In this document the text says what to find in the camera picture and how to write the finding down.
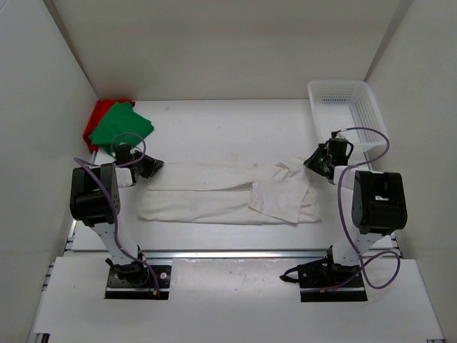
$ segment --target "white plastic basket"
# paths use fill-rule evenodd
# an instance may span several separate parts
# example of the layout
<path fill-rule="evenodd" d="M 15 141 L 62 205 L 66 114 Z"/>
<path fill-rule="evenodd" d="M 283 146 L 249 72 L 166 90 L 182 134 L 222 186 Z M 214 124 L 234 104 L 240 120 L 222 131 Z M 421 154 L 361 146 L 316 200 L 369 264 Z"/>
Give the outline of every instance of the white plastic basket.
<path fill-rule="evenodd" d="M 370 86 L 362 81 L 325 80 L 308 84 L 309 99 L 319 143 L 331 137 L 332 131 L 353 126 L 376 129 L 387 135 L 381 112 Z M 368 151 L 386 141 L 366 130 L 342 133 L 355 151 Z"/>

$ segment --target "red cloth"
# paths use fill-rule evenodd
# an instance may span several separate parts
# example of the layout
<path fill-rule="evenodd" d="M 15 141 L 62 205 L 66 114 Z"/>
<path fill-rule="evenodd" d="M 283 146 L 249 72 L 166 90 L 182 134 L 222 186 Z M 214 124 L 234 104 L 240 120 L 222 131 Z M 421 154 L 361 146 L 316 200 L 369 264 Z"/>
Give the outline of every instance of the red cloth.
<path fill-rule="evenodd" d="M 129 102 L 130 105 L 134 105 L 132 100 L 130 99 L 119 99 L 119 100 L 98 100 L 97 104 L 94 107 L 94 110 L 92 111 L 91 117 L 89 118 L 89 122 L 87 123 L 86 129 L 84 130 L 83 133 L 83 138 L 84 141 L 86 141 L 87 146 L 89 147 L 90 152 L 97 151 L 99 149 L 98 146 L 92 145 L 91 140 L 89 139 L 89 135 L 92 133 L 92 131 L 97 127 L 99 122 L 101 121 L 101 118 L 105 115 L 105 113 L 111 108 L 111 106 L 114 105 L 115 102 L 118 103 L 123 103 L 123 102 Z"/>

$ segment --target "white wall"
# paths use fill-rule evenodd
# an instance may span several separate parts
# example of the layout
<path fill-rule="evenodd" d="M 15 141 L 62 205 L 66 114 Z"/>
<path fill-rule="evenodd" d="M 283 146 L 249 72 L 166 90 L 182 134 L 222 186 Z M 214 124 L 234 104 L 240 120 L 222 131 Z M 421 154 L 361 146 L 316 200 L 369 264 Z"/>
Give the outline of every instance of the white wall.
<path fill-rule="evenodd" d="M 97 100 L 42 0 L 0 9 L 0 342 L 25 342 Z"/>
<path fill-rule="evenodd" d="M 368 80 L 392 142 L 376 167 L 403 175 L 401 246 L 417 258 L 449 342 L 457 342 L 456 18 L 455 0 L 415 0 Z"/>
<path fill-rule="evenodd" d="M 54 4 L 101 98 L 286 99 L 313 79 L 363 80 L 398 0 Z"/>

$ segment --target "white cloth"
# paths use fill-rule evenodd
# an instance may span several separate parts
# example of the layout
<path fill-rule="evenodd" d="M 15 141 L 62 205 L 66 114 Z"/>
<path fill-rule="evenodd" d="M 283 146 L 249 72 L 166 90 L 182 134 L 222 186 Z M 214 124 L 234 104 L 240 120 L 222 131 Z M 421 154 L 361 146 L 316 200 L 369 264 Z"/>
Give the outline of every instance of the white cloth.
<path fill-rule="evenodd" d="M 278 164 L 168 163 L 147 184 L 140 219 L 203 224 L 316 222 L 301 159 Z"/>

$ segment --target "green cloth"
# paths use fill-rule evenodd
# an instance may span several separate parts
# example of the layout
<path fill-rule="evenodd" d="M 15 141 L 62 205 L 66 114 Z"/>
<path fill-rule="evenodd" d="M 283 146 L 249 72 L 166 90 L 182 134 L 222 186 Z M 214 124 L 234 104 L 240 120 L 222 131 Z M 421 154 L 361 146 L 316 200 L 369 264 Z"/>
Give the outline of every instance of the green cloth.
<path fill-rule="evenodd" d="M 151 122 L 135 113 L 130 103 L 116 102 L 105 113 L 99 125 L 89 135 L 89 139 L 93 145 L 100 146 L 111 155 L 111 142 L 116 136 L 124 132 L 133 132 L 146 138 L 153 130 L 154 126 L 151 125 Z M 136 146 L 140 142 L 140 138 L 130 134 L 117 139 L 115 145 L 129 143 Z"/>

